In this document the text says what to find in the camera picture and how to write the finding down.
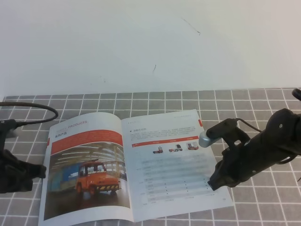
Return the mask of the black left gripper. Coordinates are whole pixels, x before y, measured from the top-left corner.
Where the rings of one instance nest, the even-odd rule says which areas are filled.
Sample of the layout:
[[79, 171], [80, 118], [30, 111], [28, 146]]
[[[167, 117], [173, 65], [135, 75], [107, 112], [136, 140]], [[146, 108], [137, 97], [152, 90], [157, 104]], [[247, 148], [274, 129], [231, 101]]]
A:
[[[0, 192], [2, 194], [28, 192], [32, 190], [33, 181], [29, 174], [29, 164], [18, 160], [9, 150], [5, 149], [8, 135], [14, 135], [17, 128], [15, 120], [0, 121]], [[34, 178], [46, 178], [47, 168], [34, 165]]]

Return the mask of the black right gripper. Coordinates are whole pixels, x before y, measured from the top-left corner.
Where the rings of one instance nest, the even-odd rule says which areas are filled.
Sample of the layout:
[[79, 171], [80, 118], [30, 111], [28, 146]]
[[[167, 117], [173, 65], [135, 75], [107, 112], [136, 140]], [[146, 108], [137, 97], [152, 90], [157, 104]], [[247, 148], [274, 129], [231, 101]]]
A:
[[230, 146], [222, 155], [207, 182], [213, 191], [223, 186], [235, 187], [286, 158], [286, 152], [268, 142], [263, 132], [246, 145]]

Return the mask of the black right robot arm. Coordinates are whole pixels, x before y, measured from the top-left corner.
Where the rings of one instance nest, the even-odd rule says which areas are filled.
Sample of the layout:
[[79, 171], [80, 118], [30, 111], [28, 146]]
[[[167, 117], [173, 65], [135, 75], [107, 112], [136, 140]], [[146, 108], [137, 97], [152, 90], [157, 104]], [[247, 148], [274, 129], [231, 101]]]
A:
[[208, 184], [212, 190], [236, 187], [278, 164], [286, 164], [301, 154], [301, 116], [289, 109], [276, 111], [263, 131], [250, 138], [238, 128], [239, 118], [225, 119], [206, 130], [199, 144], [208, 147], [223, 139], [228, 148], [222, 152]]

